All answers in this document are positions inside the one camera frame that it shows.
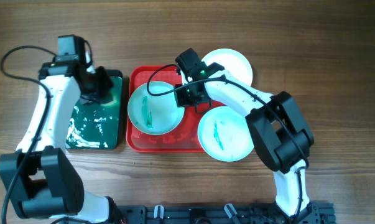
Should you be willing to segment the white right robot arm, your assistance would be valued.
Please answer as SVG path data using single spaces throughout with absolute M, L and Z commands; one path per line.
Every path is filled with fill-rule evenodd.
M 177 67 L 186 80 L 175 89 L 177 102 L 215 100 L 244 117 L 256 154 L 274 173 L 277 206 L 298 220 L 309 204 L 305 170 L 314 137 L 294 98 L 252 88 L 218 63 L 178 62 Z

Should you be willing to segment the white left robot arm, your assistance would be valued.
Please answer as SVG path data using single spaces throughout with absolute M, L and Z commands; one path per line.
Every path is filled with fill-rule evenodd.
M 10 205 L 23 219 L 117 223 L 120 212 L 113 200 L 85 191 L 65 154 L 69 121 L 81 95 L 102 98 L 113 87 L 106 69 L 90 70 L 76 60 L 49 62 L 35 82 L 40 93 L 28 130 L 14 153 L 0 156 L 6 188 L 2 223 Z

